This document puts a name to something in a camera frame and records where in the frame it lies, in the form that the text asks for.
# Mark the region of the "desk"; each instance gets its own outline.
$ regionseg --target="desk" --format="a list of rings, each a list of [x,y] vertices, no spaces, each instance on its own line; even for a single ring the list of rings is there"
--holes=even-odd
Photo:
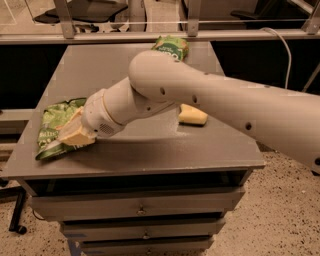
[[[31,207],[91,255],[209,248],[243,183],[264,165],[252,139],[211,117],[203,128],[179,126],[177,109],[77,152],[34,160],[46,106],[113,85],[151,46],[69,46],[4,168],[32,195]],[[223,74],[208,42],[190,43],[186,62]]]

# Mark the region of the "cable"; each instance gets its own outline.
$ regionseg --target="cable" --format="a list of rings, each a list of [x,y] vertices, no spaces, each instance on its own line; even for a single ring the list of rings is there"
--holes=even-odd
[[[286,50],[287,50],[287,53],[288,53],[288,57],[289,57],[289,61],[288,61],[287,76],[286,76],[286,81],[285,81],[285,86],[284,86],[284,87],[285,87],[285,89],[288,89],[289,76],[290,76],[291,63],[292,63],[292,56],[291,56],[290,48],[289,48],[286,40],[283,38],[283,36],[280,35],[280,34],[279,34],[277,31],[275,31],[274,29],[272,29],[272,28],[262,28],[262,30],[278,36],[278,37],[280,38],[280,40],[283,42],[284,46],[286,47]]]
[[[35,213],[34,210],[32,210],[32,213],[33,213],[33,216],[34,216],[36,219],[41,220],[41,221],[44,221],[44,220],[45,220],[45,219],[42,219],[42,218],[38,217],[38,216],[36,215],[36,213]]]

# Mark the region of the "black wire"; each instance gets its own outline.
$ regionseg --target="black wire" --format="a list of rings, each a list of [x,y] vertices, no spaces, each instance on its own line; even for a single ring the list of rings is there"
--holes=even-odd
[[[32,213],[33,213],[33,216],[34,216],[36,219],[41,220],[41,221],[44,221],[44,220],[45,220],[45,219],[39,218],[39,217],[36,215],[36,213],[35,213],[34,210],[32,210]]]

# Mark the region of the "chair wheel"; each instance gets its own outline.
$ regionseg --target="chair wheel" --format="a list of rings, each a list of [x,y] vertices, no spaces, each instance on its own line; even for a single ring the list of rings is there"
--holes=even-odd
[[[8,185],[8,183],[9,183],[8,180],[3,180],[3,179],[0,178],[0,187],[5,187],[5,186]]]
[[[25,233],[27,233],[27,228],[25,226],[18,226],[16,233],[20,234],[20,235],[24,235]]]

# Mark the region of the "metal frame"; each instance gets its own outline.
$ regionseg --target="metal frame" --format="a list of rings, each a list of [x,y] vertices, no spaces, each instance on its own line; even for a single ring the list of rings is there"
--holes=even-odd
[[[61,20],[63,34],[61,35],[0,35],[1,44],[94,44],[94,43],[144,43],[154,42],[159,36],[169,33],[129,32],[129,33],[76,33],[66,0],[54,0],[57,13]],[[276,37],[261,30],[212,30],[199,31],[199,15],[201,0],[189,0],[188,30],[170,33],[188,41],[209,40],[273,40]],[[285,39],[320,38],[320,0],[313,9],[310,18],[302,29],[283,29],[278,33]]]
[[[0,121],[25,121],[29,120],[33,109],[7,109],[0,110]]]
[[[315,68],[315,70],[312,72],[308,82],[306,83],[306,85],[303,88],[303,92],[306,92],[308,90],[308,88],[310,87],[310,85],[312,84],[312,82],[314,81],[314,79],[317,77],[317,75],[320,73],[320,62],[318,64],[318,66]]]
[[[310,18],[302,26],[302,30],[309,35],[315,35],[319,32],[320,27],[320,0],[316,3]]]
[[[310,4],[306,3],[304,0],[288,0],[288,1],[298,5],[301,9],[303,9],[308,14],[311,14],[313,11],[313,7]]]

